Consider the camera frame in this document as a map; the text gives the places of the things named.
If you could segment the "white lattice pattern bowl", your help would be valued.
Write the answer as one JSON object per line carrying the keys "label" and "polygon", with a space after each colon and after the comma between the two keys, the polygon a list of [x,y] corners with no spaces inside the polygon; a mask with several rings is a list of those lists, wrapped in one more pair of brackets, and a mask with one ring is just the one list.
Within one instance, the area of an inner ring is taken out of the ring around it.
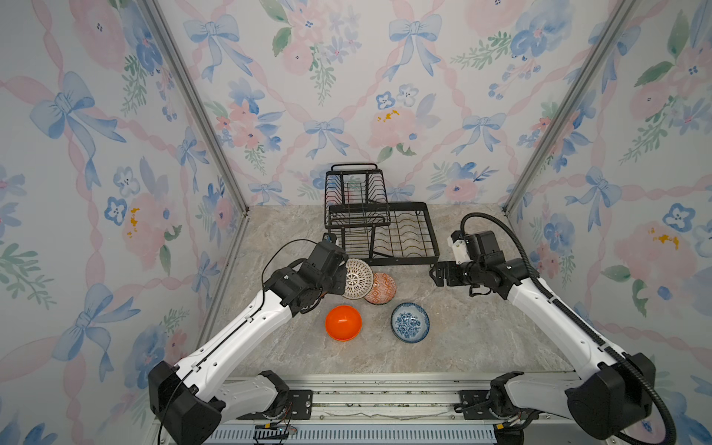
{"label": "white lattice pattern bowl", "polygon": [[374,285],[374,273],[362,260],[349,259],[346,262],[346,283],[343,297],[348,300],[365,298]]}

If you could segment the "orange plastic bowl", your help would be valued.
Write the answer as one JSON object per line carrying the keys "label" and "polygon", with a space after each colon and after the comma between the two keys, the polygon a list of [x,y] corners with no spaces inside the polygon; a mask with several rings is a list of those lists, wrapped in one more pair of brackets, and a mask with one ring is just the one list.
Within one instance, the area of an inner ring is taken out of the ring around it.
{"label": "orange plastic bowl", "polygon": [[324,320],[324,329],[328,337],[339,342],[348,342],[358,337],[362,326],[361,313],[347,305],[335,307]]}

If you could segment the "red patterned ceramic bowl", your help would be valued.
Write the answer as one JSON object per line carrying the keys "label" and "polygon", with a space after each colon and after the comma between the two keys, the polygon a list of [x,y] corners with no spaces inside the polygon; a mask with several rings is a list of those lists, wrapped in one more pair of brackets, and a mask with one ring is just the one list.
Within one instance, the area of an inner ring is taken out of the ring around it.
{"label": "red patterned ceramic bowl", "polygon": [[397,285],[392,276],[385,273],[374,273],[374,282],[365,300],[374,305],[384,305],[394,299]]}

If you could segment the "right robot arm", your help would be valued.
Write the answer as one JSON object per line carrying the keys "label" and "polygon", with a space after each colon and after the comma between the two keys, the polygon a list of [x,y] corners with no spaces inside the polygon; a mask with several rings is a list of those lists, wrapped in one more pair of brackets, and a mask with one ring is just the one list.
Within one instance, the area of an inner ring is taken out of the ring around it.
{"label": "right robot arm", "polygon": [[524,412],[551,413],[575,421],[595,439],[622,435],[652,413],[664,412],[652,361],[607,340],[556,296],[528,261],[508,261],[493,232],[467,235],[456,230],[449,245],[454,259],[431,268],[434,283],[498,295],[547,335],[577,375],[561,380],[505,373],[491,380],[487,399],[475,410],[502,419]]}

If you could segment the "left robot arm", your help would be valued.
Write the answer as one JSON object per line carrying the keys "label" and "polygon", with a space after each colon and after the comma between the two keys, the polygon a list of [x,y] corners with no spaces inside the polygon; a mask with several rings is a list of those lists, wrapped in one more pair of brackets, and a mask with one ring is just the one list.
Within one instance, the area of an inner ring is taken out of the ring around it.
{"label": "left robot arm", "polygon": [[314,243],[306,259],[272,273],[244,311],[195,352],[148,375],[150,409],[178,444],[202,444],[220,424],[244,415],[289,414],[289,386],[273,371],[229,383],[237,366],[277,328],[346,290],[348,254],[333,235]]}

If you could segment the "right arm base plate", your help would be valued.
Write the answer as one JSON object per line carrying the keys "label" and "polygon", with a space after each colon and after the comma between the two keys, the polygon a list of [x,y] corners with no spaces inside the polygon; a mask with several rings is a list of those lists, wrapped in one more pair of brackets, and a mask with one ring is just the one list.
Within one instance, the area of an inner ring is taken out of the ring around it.
{"label": "right arm base plate", "polygon": [[509,423],[524,421],[532,417],[538,419],[541,412],[533,409],[517,408],[505,395],[487,389],[464,389],[458,392],[459,402],[454,411],[465,420],[499,420]]}

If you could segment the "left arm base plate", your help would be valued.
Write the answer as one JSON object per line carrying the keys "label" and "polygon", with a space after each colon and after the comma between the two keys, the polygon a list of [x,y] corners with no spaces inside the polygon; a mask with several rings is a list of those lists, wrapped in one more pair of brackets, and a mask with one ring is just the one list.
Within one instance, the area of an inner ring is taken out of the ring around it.
{"label": "left arm base plate", "polygon": [[274,409],[266,413],[248,413],[238,418],[238,420],[259,420],[259,421],[285,421],[285,420],[310,420],[313,412],[313,395],[310,389],[291,389],[287,393],[287,398],[278,402]]}

